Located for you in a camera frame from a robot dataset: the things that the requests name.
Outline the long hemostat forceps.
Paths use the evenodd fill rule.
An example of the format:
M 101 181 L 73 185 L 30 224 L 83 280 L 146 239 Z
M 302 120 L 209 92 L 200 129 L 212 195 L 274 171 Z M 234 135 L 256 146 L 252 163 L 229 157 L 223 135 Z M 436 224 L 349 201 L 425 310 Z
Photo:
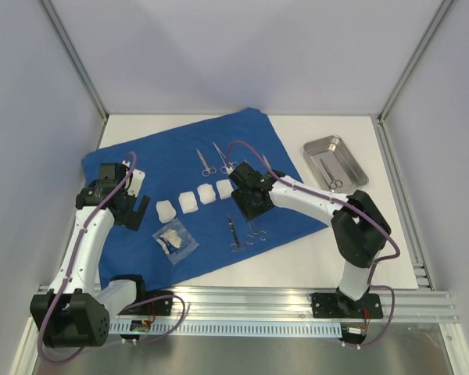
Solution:
M 220 150 L 218 145 L 216 144 L 215 141 L 213 141 L 213 147 L 216 149 L 217 154 L 219 155 L 221 161 L 222 161 L 222 167 L 220 168 L 220 171 L 222 174 L 228 174 L 228 170 L 230 168 L 234 169 L 239 165 L 239 162 L 228 162 L 226 155 Z

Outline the straight scissors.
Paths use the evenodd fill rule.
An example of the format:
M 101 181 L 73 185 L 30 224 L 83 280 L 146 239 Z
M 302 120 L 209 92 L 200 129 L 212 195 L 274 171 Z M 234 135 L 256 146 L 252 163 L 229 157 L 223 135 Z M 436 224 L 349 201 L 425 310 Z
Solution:
M 200 152 L 200 150 L 199 150 L 199 149 L 196 149 L 196 152 L 197 152 L 198 157 L 199 157 L 199 159 L 200 159 L 200 161 L 201 161 L 201 163 L 202 163 L 202 165 L 203 165 L 202 175 L 203 175 L 204 177 L 209 177 L 209 176 L 215 174 L 215 173 L 217 172 L 217 170 L 216 170 L 214 167 L 211 167 L 211 166 L 207 163 L 205 157 L 204 157 L 203 154 Z

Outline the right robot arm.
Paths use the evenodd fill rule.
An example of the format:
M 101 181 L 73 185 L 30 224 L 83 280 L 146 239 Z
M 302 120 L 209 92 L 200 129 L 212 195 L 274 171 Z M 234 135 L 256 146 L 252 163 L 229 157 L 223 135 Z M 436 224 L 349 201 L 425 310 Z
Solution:
M 360 190 L 351 195 L 322 191 L 275 170 L 262 174 L 246 162 L 227 171 L 236 187 L 231 197 L 246 220 L 278 207 L 318 220 L 332 229 L 337 249 L 345 260 L 336 305 L 345 316 L 360 312 L 371 286 L 374 261 L 391 234 L 370 195 Z

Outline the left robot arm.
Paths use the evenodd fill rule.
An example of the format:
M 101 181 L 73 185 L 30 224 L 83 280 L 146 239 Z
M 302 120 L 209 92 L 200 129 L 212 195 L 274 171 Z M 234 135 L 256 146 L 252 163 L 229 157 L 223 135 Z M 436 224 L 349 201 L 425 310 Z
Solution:
M 61 267 L 44 294 L 30 302 L 47 348 L 100 347 L 109 334 L 111 318 L 125 310 L 143 311 L 148 304 L 139 275 L 113 277 L 101 291 L 95 278 L 109 232 L 119 226 L 137 231 L 150 198 L 138 197 L 145 173 L 130 161 L 103 163 L 98 178 L 75 199 L 76 216 Z

